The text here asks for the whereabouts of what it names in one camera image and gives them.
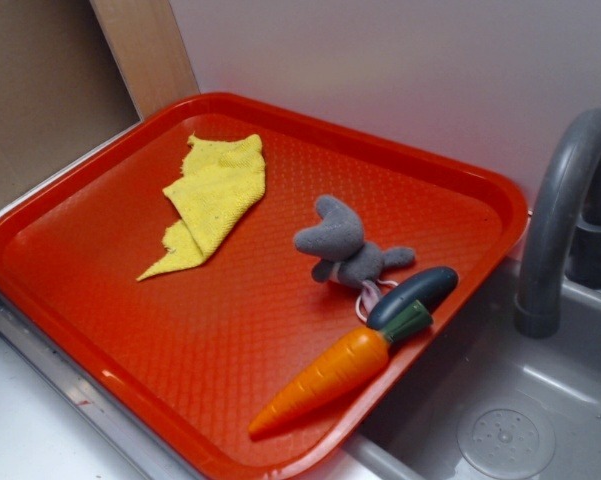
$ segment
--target stuffed bunny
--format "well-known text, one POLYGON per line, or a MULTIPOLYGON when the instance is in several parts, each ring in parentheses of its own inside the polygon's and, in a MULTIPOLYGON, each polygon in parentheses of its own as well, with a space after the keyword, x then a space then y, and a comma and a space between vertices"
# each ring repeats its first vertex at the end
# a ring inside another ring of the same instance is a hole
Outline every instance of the stuffed bunny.
POLYGON ((331 195, 318 198, 316 212, 322 222, 299 231, 294 237, 295 247, 320 258, 311 271, 316 282, 332 280, 361 290, 370 312, 382 297, 376 285, 382 272, 413 263, 413 249, 394 247, 383 252, 375 243, 365 241, 360 217, 331 195))

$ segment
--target toy cucumber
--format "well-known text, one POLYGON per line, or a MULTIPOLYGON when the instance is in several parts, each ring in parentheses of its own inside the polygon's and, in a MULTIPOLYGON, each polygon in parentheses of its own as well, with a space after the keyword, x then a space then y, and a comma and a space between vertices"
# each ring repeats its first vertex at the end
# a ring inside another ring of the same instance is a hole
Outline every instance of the toy cucumber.
POLYGON ((407 278, 371 310, 367 326, 380 330, 401 310, 419 300, 430 312, 456 288, 458 274, 449 267, 434 267, 407 278))

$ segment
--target plastic tray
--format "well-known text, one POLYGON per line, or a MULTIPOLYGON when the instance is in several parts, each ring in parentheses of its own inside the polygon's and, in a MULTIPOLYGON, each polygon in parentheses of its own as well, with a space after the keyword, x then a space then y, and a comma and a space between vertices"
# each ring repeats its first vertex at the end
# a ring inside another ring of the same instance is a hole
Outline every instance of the plastic tray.
POLYGON ((328 456, 414 362, 520 237, 527 208, 507 179, 229 94, 184 100, 0 219, 0 291, 196 469, 287 478, 328 456), (177 214, 162 188, 187 138, 258 133, 265 197, 203 266, 135 278, 163 255, 177 214), (357 327, 357 292, 317 284, 296 231, 333 194, 382 248, 415 248, 403 280, 448 265, 460 284, 434 326, 365 387, 252 441, 247 425, 310 360, 357 327))

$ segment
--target yellow cloth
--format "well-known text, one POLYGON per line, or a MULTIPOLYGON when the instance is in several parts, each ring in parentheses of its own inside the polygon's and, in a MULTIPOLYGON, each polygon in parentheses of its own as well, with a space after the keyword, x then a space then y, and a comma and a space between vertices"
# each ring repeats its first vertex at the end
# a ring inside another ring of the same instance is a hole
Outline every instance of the yellow cloth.
POLYGON ((137 280, 203 264, 240 217, 262 198, 265 163, 262 142, 251 135, 237 142, 189 137, 183 177, 163 190, 181 220, 167 228, 167 254, 137 280))

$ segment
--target sink basin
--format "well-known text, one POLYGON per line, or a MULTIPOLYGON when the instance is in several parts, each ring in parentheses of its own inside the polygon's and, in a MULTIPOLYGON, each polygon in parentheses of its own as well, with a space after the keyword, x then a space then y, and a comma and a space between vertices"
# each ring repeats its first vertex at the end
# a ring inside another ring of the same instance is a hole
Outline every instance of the sink basin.
POLYGON ((558 333, 525 338, 513 325, 516 270, 499 267, 359 427, 382 453, 361 460, 369 468, 601 479, 601 294, 566 282, 558 333))

